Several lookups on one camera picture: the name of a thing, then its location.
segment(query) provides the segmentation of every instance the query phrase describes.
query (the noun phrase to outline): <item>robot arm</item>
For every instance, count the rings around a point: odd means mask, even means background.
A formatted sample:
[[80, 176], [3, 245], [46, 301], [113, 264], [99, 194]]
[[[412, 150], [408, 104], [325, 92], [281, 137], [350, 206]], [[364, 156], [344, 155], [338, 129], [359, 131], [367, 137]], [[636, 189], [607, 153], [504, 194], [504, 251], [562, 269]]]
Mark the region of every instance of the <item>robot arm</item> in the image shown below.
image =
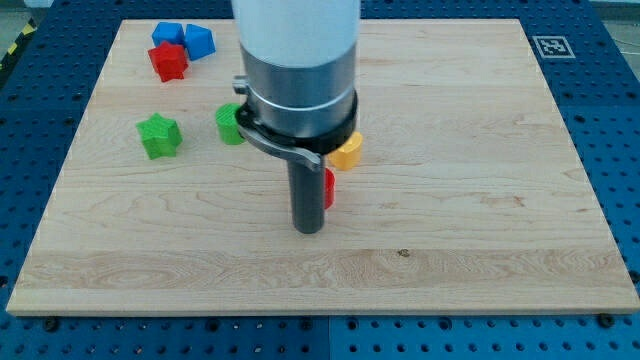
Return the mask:
[[241, 134], [287, 160], [293, 223], [324, 224], [324, 155], [355, 128], [358, 0], [232, 0], [247, 96], [236, 113]]

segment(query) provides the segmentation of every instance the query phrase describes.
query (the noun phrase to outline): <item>toy block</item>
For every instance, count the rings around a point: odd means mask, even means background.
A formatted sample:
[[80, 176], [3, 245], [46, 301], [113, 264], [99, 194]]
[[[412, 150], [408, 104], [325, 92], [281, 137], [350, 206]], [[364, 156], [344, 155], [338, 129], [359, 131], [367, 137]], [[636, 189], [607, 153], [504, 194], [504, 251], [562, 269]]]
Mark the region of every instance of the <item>toy block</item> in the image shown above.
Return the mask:
[[220, 139], [227, 145], [238, 145], [244, 142], [244, 138], [238, 132], [236, 122], [236, 111], [240, 108], [238, 104], [224, 104], [216, 111], [216, 124]]
[[189, 67], [182, 45], [172, 45], [163, 41], [157, 48], [149, 50], [153, 69], [160, 75], [162, 82], [171, 79], [184, 79], [184, 71]]
[[336, 186], [336, 177], [333, 175], [333, 172], [327, 168], [324, 169], [324, 209], [333, 205], [333, 201], [335, 200], [335, 186]]
[[362, 134], [354, 131], [346, 143], [327, 157], [331, 164], [340, 170], [352, 169], [358, 165], [362, 157]]
[[148, 120], [137, 123], [136, 128], [149, 159], [176, 156], [176, 148], [182, 143], [182, 135], [175, 120], [155, 113]]
[[182, 24], [159, 22], [156, 29], [151, 34], [153, 45], [159, 46], [163, 41], [167, 41], [174, 45], [184, 45], [184, 31]]
[[211, 30], [198, 25], [187, 24], [184, 44], [189, 53], [189, 60], [198, 60], [216, 52]]

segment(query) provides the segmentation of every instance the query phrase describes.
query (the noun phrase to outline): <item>blue perforated panel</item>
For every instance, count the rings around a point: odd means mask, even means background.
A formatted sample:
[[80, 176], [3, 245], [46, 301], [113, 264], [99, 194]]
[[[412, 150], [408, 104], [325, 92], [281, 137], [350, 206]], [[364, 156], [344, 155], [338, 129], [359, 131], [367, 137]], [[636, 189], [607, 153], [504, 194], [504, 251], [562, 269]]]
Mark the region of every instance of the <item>blue perforated panel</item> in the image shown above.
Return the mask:
[[[369, 0], [365, 18], [518, 18], [632, 277], [640, 280], [640, 85], [583, 0]], [[4, 308], [122, 19], [230, 18], [222, 0], [58, 0], [0, 92]], [[562, 37], [547, 49], [534, 36]], [[640, 316], [15, 319], [0, 359], [621, 358]]]

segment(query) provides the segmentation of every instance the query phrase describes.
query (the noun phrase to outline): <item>blue cube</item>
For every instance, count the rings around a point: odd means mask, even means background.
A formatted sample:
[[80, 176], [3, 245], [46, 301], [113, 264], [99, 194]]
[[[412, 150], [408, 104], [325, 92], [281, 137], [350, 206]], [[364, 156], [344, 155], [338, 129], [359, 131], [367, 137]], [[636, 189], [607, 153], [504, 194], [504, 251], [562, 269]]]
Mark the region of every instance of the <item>blue cube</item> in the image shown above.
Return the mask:
[[211, 30], [198, 25], [187, 24], [184, 45], [187, 48], [189, 60], [191, 61], [216, 52], [216, 45], [213, 43]]
[[168, 41], [174, 45], [184, 45], [182, 24], [159, 22], [153, 34], [151, 34], [151, 38], [155, 46], [160, 46], [163, 41]]

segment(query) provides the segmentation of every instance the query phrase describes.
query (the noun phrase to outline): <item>wood grain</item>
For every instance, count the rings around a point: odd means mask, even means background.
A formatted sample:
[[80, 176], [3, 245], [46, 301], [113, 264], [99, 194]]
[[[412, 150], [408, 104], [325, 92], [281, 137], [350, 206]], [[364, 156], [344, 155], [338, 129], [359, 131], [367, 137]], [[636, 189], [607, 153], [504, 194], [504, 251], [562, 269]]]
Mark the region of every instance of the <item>wood grain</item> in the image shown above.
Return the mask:
[[[515, 20], [368, 21], [362, 161], [318, 234], [291, 226], [284, 162], [218, 140], [239, 102], [218, 52], [160, 83], [156, 21], [124, 21], [8, 305], [14, 315], [633, 312], [636, 291]], [[135, 123], [178, 121], [149, 161]]]

